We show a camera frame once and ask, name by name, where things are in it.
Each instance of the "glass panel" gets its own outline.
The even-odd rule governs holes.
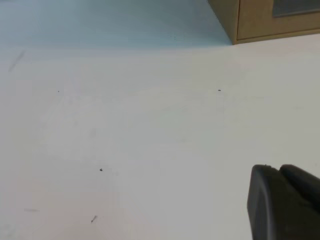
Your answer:
[[[274,0],[273,17],[307,14],[320,11],[320,0]]]

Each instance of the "light blue wall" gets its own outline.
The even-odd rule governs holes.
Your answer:
[[[206,0],[0,0],[0,43],[75,48],[229,44]]]

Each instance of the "wooden cabinet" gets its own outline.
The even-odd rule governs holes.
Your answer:
[[[233,44],[320,33],[320,0],[209,3]]]

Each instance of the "black object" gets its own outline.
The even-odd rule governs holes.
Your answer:
[[[320,179],[296,166],[255,165],[247,209],[253,240],[320,240]]]
[[[286,17],[320,11],[320,0],[274,0],[273,17]]]

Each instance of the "floor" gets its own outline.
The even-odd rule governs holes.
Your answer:
[[[1,240],[248,240],[255,164],[320,176],[320,35],[231,46],[206,0],[0,0]]]

